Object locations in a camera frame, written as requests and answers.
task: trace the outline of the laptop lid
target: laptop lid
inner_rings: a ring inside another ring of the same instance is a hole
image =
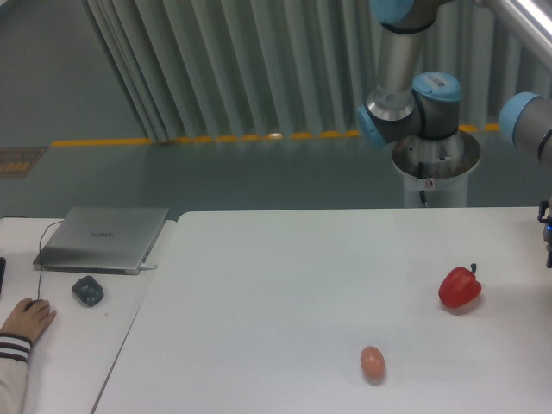
[[[75,207],[34,260],[65,272],[137,274],[163,228],[165,208]]]

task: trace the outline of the black mouse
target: black mouse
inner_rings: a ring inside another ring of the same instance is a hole
[[[34,300],[31,300],[27,306],[25,306],[25,312],[28,311],[28,308],[30,308],[32,305],[34,305],[36,302],[38,302],[40,299],[34,299]]]
[[[104,289],[90,274],[77,280],[71,288],[72,292],[86,306],[92,307],[104,298]]]

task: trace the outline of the mouse cable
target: mouse cable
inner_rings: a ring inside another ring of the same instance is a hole
[[[56,224],[60,224],[61,222],[63,222],[63,220],[59,220],[58,222],[52,223],[48,227],[46,227],[44,233],[42,233],[41,240],[38,242],[38,256],[41,259],[41,274],[38,277],[38,296],[36,297],[37,300],[41,298],[42,269],[44,268],[44,264],[42,263],[42,239],[46,235],[48,229],[50,229],[52,226],[55,226]]]

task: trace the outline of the laptop logo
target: laptop logo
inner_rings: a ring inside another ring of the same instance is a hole
[[[115,233],[90,233],[91,237],[113,237]]]

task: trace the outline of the cable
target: cable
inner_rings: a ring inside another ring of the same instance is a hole
[[[423,179],[423,162],[417,163],[417,180],[418,184],[420,182],[420,179]],[[422,188],[420,190],[420,201],[422,202],[423,206],[427,209],[428,206],[428,199],[425,197],[425,190]]]
[[[543,150],[546,143],[549,141],[550,136],[552,136],[552,129],[544,134],[543,140],[540,144],[538,144],[538,149],[536,151],[536,159],[538,160],[539,164],[541,163],[541,158],[543,157]]]
[[[63,220],[59,220],[58,222],[52,223],[48,227],[46,227],[46,229],[44,230],[44,233],[42,233],[40,241],[38,242],[38,256],[41,259],[41,274],[38,277],[38,295],[36,297],[37,299],[41,298],[42,269],[44,268],[44,264],[42,262],[42,239],[46,235],[46,232],[48,231],[48,229],[50,229],[52,226],[55,226],[56,224],[60,224],[61,222],[63,222]]]

